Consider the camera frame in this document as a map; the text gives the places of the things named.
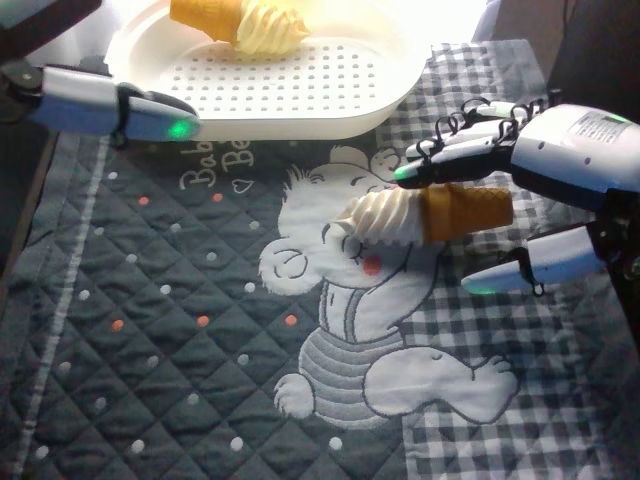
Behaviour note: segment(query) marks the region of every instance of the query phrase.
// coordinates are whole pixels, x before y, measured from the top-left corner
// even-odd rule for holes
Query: gingham fabric
[[[637,467],[637,436],[622,419],[633,414],[640,369],[606,277],[549,288],[541,300],[526,293],[472,297],[459,288],[466,270],[494,262],[533,232],[579,220],[580,212],[521,191],[507,175],[481,182],[512,191],[514,224],[452,242],[422,308],[400,325],[400,335],[370,344],[318,334],[320,324],[336,320],[318,308],[327,283],[285,296],[260,277],[269,246],[286,241],[279,212],[302,171],[358,172],[352,183],[337,174],[328,179],[347,189],[361,178],[390,188],[386,162],[397,157],[389,152],[430,136],[435,120],[463,100],[544,94],[524,42],[442,45],[433,53],[389,121],[344,142],[133,143],[116,152],[105,140],[63,135],[1,324],[11,334],[0,339],[8,387],[2,475],[634,478],[628,472]],[[210,159],[203,165],[203,150],[238,168]],[[351,310],[363,288],[350,297],[350,305],[357,297]],[[504,355],[519,380],[517,394],[487,425],[433,404],[351,428],[363,418],[349,412],[366,410],[353,387],[362,368],[395,352],[398,337],[472,368]],[[616,365],[620,355],[624,366]],[[304,396],[302,370],[322,380],[314,383],[323,389],[315,397],[311,386],[311,397]],[[306,409],[297,411],[305,418],[282,414],[275,390],[288,376],[293,390],[280,400],[302,398],[294,405]],[[341,395],[354,410],[333,407]],[[309,398],[324,402],[315,410],[326,415],[309,415]]]

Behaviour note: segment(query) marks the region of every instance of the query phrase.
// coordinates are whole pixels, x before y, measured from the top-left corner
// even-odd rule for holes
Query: toy ice cream cone
[[[336,220],[361,241],[401,245],[446,242],[512,222],[509,190],[450,184],[371,192],[351,200]]]
[[[298,12],[277,0],[171,0],[169,16],[247,54],[282,54],[310,34]]]

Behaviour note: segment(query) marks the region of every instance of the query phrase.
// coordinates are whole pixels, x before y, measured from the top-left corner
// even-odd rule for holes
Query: robotic arm
[[[577,105],[474,103],[480,105],[467,109],[467,102],[439,120],[435,138],[407,149],[410,163],[395,171],[400,187],[503,171],[516,185],[593,212],[597,220],[530,238],[500,265],[464,278],[463,288],[474,294],[529,288],[542,295],[545,284],[605,268],[612,278],[640,280],[640,126]],[[440,133],[443,122],[450,134]]]
[[[0,124],[31,119],[55,130],[127,139],[184,141],[200,129],[187,103],[110,76],[22,59],[82,20],[101,0],[0,0]]]

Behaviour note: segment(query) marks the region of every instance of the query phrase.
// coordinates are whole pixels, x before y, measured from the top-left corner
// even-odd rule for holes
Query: red cheek
[[[378,255],[371,255],[364,259],[362,268],[367,275],[377,275],[380,273],[380,270],[382,270],[382,260]]]

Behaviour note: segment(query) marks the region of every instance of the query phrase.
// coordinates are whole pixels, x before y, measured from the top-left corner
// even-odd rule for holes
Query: white plastic basket
[[[197,140],[342,139],[386,120],[431,55],[423,0],[298,0],[313,34],[286,55],[243,55],[152,0],[113,37],[117,82],[185,100]]]

